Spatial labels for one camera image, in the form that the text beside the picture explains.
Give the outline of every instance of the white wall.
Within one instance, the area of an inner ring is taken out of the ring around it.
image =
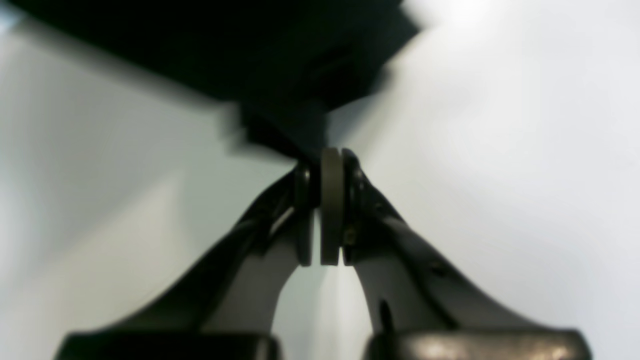
[[[428,29],[334,143],[482,289],[635,359],[638,5],[405,3]],[[0,37],[0,358],[144,304],[290,168],[235,148],[234,112],[34,24]],[[365,307],[352,269],[312,266],[274,332],[288,359],[356,359]]]

